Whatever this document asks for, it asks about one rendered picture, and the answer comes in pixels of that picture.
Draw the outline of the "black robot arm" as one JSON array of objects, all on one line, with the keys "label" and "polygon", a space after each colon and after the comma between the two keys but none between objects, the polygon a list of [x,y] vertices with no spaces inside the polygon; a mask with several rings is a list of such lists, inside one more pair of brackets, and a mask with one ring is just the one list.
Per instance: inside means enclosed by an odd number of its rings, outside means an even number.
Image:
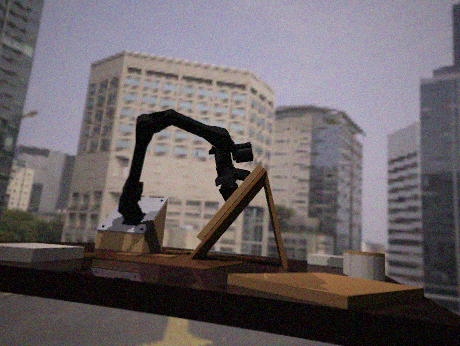
[{"label": "black robot arm", "polygon": [[136,145],[130,174],[119,196],[117,211],[124,219],[122,224],[137,226],[145,217],[146,213],[143,213],[138,202],[143,193],[140,178],[147,147],[155,133],[172,125],[202,137],[213,145],[208,154],[214,154],[216,165],[232,163],[231,153],[236,163],[253,161],[251,143],[235,144],[225,128],[203,124],[173,109],[142,114],[137,118]]}]

